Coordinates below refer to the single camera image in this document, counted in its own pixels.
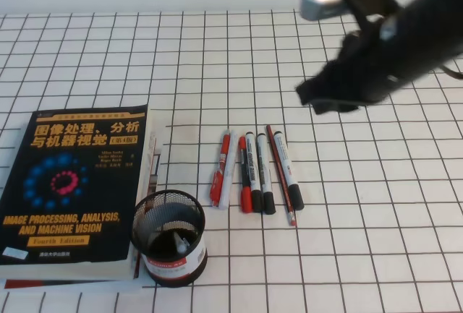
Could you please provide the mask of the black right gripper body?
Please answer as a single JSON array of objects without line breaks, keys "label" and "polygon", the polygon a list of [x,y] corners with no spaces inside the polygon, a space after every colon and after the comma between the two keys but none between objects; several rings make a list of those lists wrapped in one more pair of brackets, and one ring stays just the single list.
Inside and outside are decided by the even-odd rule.
[{"label": "black right gripper body", "polygon": [[409,25],[401,20],[368,22],[346,36],[338,57],[320,72],[326,99],[379,103],[409,83]]}]

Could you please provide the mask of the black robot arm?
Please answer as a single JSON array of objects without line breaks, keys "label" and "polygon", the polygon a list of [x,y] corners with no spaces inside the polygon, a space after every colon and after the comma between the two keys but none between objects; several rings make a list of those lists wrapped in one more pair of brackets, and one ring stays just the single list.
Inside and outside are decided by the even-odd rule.
[{"label": "black robot arm", "polygon": [[358,30],[338,56],[296,88],[317,114],[380,103],[436,68],[460,80],[447,62],[462,54],[462,0],[301,0],[300,15],[318,21],[352,14]]}]

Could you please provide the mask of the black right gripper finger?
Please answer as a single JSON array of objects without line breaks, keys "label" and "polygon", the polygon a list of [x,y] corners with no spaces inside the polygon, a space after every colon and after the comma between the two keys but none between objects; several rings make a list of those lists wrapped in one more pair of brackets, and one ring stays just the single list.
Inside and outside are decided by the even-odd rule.
[{"label": "black right gripper finger", "polygon": [[329,112],[349,113],[356,111],[360,107],[358,100],[334,100],[316,98],[311,101],[311,105],[317,115]]},{"label": "black right gripper finger", "polygon": [[324,76],[315,76],[296,86],[296,93],[302,105],[325,100],[329,96]]}]

